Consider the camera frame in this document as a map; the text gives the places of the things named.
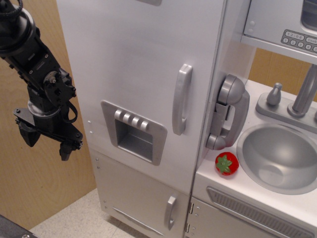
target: faucet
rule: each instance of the faucet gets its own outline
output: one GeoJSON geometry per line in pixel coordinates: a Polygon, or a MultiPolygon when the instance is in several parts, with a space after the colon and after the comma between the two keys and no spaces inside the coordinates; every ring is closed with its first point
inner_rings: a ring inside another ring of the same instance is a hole
{"type": "Polygon", "coordinates": [[[287,111],[294,117],[301,118],[307,112],[317,92],[317,65],[309,68],[303,85],[294,103],[288,105],[287,111]]]}
{"type": "Polygon", "coordinates": [[[263,93],[256,110],[262,115],[284,121],[317,134],[317,113],[310,108],[317,92],[317,65],[309,68],[295,101],[281,96],[282,85],[276,83],[269,93],[263,93]]]}

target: tile floor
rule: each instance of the tile floor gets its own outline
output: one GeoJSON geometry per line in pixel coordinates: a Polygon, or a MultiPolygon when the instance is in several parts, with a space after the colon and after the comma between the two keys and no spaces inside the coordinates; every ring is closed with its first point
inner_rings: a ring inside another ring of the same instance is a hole
{"type": "Polygon", "coordinates": [[[40,238],[148,238],[103,212],[97,189],[32,228],[31,232],[40,238]]]}

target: toy sink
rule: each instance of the toy sink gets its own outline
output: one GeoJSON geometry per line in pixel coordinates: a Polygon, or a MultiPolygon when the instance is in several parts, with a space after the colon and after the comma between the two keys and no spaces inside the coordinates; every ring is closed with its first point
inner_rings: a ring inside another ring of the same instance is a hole
{"type": "Polygon", "coordinates": [[[239,138],[237,155],[247,175],[282,194],[317,188],[317,145],[303,133],[279,124],[260,124],[239,138]]]}

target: black cable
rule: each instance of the black cable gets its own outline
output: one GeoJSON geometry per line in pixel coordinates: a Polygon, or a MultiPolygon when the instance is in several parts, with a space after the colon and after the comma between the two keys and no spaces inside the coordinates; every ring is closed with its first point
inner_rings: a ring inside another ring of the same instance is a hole
{"type": "Polygon", "coordinates": [[[63,121],[65,123],[74,123],[77,120],[77,117],[78,117],[77,109],[75,108],[75,106],[70,101],[66,102],[66,105],[74,112],[75,117],[73,119],[65,119],[65,118],[63,118],[63,121]]]}
{"type": "Polygon", "coordinates": [[[19,2],[19,7],[16,8],[14,11],[7,12],[7,13],[0,13],[0,21],[3,20],[10,20],[12,18],[16,18],[20,15],[22,9],[23,9],[23,2],[22,0],[17,0],[19,2]]]}

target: hinge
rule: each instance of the hinge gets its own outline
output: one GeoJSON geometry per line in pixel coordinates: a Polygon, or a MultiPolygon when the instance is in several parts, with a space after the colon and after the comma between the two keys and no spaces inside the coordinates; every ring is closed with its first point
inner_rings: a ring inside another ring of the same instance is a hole
{"type": "Polygon", "coordinates": [[[189,214],[192,214],[192,213],[193,213],[193,209],[194,209],[194,204],[191,202],[191,203],[190,203],[189,214]]]}
{"type": "Polygon", "coordinates": [[[187,225],[186,225],[186,230],[185,230],[186,233],[189,233],[189,227],[190,227],[190,224],[187,223],[187,225]]]}

